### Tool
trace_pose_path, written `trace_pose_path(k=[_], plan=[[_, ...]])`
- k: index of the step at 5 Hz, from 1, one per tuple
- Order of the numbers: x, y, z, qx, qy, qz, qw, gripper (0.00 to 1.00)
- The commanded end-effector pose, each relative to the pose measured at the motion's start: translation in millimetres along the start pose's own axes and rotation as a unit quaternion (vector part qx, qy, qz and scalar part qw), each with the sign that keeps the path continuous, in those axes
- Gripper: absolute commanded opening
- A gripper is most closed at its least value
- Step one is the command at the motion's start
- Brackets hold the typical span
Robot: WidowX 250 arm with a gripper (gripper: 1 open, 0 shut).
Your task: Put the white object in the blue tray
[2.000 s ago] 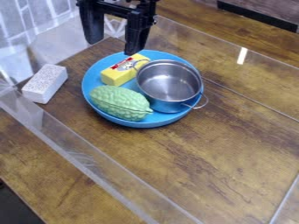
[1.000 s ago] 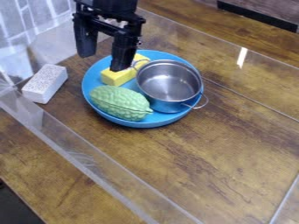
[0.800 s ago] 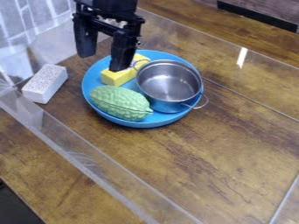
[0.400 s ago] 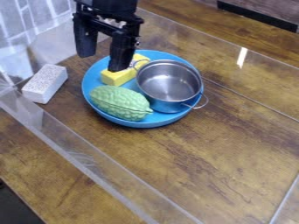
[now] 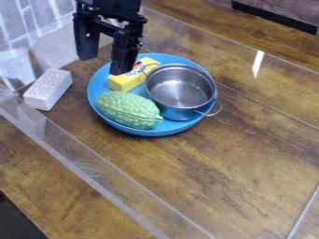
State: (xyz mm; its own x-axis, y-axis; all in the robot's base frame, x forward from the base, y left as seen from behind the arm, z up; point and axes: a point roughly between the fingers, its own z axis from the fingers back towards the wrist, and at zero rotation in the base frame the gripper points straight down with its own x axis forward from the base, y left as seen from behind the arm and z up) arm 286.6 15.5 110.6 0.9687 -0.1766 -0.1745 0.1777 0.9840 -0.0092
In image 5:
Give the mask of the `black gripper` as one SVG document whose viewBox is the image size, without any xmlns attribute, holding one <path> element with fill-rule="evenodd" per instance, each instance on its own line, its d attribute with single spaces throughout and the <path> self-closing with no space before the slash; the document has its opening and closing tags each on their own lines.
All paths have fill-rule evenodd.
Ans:
<svg viewBox="0 0 319 239">
<path fill-rule="evenodd" d="M 75 0 L 73 34 L 79 58 L 98 57 L 100 33 L 114 36 L 111 70 L 115 76 L 130 72 L 136 62 L 143 25 L 140 0 Z"/>
</svg>

